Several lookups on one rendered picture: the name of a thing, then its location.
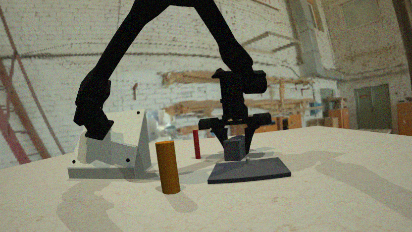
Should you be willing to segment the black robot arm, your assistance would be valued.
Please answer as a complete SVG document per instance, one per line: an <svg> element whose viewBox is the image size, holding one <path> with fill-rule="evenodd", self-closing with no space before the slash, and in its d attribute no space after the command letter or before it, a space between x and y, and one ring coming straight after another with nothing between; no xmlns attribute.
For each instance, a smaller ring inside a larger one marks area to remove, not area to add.
<svg viewBox="0 0 412 232"><path fill-rule="evenodd" d="M231 70L219 68L212 76L220 79L221 95L262 94L267 90L266 73L253 70L253 59L236 41L214 0L135 0L98 63L80 84L73 121L85 126L85 137L103 140L109 132L114 121L102 110L110 95L109 78L143 27L170 5L194 7L217 41L222 60Z"/></svg>

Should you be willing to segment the red peg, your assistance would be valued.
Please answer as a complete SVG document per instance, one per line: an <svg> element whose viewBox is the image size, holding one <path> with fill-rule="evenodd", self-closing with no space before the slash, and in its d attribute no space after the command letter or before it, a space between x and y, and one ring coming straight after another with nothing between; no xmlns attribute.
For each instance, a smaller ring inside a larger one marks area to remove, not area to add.
<svg viewBox="0 0 412 232"><path fill-rule="evenodd" d="M201 156L200 156L198 130L193 130L193 139L194 139L195 157L196 159L200 159Z"/></svg>

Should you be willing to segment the brown cylinder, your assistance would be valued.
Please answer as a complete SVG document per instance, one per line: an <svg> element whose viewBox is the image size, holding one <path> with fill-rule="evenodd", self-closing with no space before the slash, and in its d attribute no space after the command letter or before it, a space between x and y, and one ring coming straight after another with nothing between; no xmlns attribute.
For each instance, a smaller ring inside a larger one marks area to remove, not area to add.
<svg viewBox="0 0 412 232"><path fill-rule="evenodd" d="M163 194L175 194L181 191L176 163L174 141L155 143L159 176Z"/></svg>

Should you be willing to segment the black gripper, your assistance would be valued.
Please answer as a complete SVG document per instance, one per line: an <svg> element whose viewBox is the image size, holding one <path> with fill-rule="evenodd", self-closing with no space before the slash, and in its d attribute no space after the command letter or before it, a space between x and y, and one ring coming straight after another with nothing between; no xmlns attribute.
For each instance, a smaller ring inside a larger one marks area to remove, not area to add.
<svg viewBox="0 0 412 232"><path fill-rule="evenodd" d="M222 146L224 146L223 141L228 139L228 128L225 128L226 125L247 124L247 128L244 130L245 151L246 154L248 154L255 130L258 129L260 125L271 124L271 114L260 113L246 117L243 93L224 94L221 95L221 97L220 103L222 103L223 107L222 119L218 119L217 117L200 119L198 123L199 130L211 128L210 132L213 132ZM242 120L237 120L237 118ZM230 119L233 119L233 121L228 121Z"/></svg>

